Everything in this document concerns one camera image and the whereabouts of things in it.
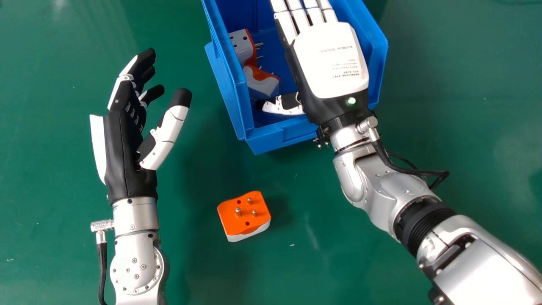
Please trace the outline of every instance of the orange and white plug adapter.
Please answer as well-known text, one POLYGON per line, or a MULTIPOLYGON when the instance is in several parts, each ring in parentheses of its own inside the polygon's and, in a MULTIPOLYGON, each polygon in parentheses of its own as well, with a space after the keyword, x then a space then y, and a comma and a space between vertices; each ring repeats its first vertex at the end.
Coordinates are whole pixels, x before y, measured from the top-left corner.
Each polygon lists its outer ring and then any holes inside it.
POLYGON ((263 43, 254 43, 248 29, 242 29, 228 33, 230 35, 231 44, 234 45, 235 54, 241 67, 245 65, 257 66, 256 51, 263 43))
POLYGON ((248 95, 259 99, 268 99, 279 95, 280 79, 278 76, 262 71, 255 66, 243 67, 244 77, 247 79, 248 95))
POLYGON ((255 190, 237 198, 226 200, 216 208, 231 243, 265 231, 271 223, 271 214, 262 193, 255 190))

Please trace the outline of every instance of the knurled metal connector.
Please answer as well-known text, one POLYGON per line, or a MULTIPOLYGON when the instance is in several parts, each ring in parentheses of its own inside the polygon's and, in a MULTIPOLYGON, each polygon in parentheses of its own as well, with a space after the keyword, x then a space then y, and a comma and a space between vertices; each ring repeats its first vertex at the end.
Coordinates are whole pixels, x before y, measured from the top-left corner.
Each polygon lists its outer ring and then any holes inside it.
POLYGON ((96 233, 96 244, 107 242, 105 232, 114 228, 113 219, 104 219, 91 222, 91 231, 96 233))

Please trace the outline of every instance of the robot's left hand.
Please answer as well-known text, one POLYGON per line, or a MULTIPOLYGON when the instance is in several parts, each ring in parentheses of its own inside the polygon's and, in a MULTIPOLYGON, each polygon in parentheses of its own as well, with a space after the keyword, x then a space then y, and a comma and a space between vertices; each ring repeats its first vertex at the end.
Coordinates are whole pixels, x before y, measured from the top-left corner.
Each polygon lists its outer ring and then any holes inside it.
POLYGON ((171 151, 188 113, 192 93, 179 88, 158 126, 143 139, 146 109, 164 94, 162 85, 143 92, 156 72, 155 60, 152 48, 136 55, 115 82, 107 105, 109 113, 91 115, 94 158, 107 186, 109 204, 141 196, 158 198, 156 170, 171 151))

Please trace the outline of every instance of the robot's right hand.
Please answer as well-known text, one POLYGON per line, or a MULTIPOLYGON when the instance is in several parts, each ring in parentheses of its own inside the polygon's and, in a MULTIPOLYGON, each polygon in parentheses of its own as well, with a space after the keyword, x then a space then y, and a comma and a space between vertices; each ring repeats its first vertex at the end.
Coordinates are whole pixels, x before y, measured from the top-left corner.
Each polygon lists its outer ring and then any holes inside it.
POLYGON ((109 204, 134 197, 158 199, 156 170, 171 151, 188 113, 192 93, 177 89, 158 126, 143 139, 146 108, 164 94, 162 85, 143 92, 155 74, 155 60, 152 48, 136 55, 115 82, 108 114, 91 115, 94 158, 109 204))
POLYGON ((352 26, 337 20, 328 0, 270 2, 308 119, 322 126, 369 116, 369 73, 352 26))

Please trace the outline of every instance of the green surface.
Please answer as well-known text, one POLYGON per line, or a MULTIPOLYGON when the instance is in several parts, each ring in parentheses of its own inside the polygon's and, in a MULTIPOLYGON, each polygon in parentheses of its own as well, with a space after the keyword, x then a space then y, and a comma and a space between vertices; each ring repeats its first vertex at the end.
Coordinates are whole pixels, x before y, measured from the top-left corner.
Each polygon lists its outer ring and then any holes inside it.
MULTIPOLYGON (((542 5, 370 8, 390 44, 377 107, 386 147, 449 169, 442 200, 541 268, 542 5)), ((194 93, 158 172, 171 305, 429 303, 414 259, 343 198, 330 149, 254 156, 236 139, 199 0, 3 0, 0 29, 0 304, 97 304, 89 223, 112 214, 88 115, 105 114, 115 76, 149 46, 166 97, 148 125, 174 88, 194 93), (271 227, 231 244, 216 206, 253 189, 271 227)))

